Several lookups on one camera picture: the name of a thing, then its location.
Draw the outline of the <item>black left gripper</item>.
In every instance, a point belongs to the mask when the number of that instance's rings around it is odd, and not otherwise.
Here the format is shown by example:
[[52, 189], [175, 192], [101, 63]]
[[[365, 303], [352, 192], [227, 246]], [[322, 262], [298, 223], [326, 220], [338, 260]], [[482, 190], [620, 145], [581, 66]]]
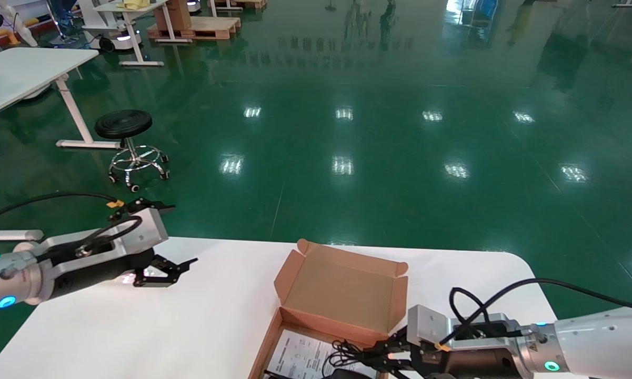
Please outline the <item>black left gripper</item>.
[[[175, 205], [138, 198], [124, 204], [124, 215], [133, 216], [142, 210], [154, 209], [170, 213]], [[178, 283], [179, 277], [190, 271], [197, 257], [176, 264], [155, 256], [152, 247], [102, 247], [85, 257], [77, 256], [78, 247], [49, 247], [45, 250], [45, 300], [53, 300], [75, 291], [135, 271], [133, 287], [166, 288]]]

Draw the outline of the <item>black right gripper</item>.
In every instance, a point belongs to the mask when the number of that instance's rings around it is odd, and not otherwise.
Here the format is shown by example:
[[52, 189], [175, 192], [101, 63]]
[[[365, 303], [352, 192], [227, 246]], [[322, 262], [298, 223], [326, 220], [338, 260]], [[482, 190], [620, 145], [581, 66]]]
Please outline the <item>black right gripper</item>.
[[[368, 351], [357, 353], [356, 360], [395, 378], [530, 378], [510, 347], [436, 351], [411, 345], [403, 326]], [[408, 358], [390, 356], [404, 351], [409, 351]]]

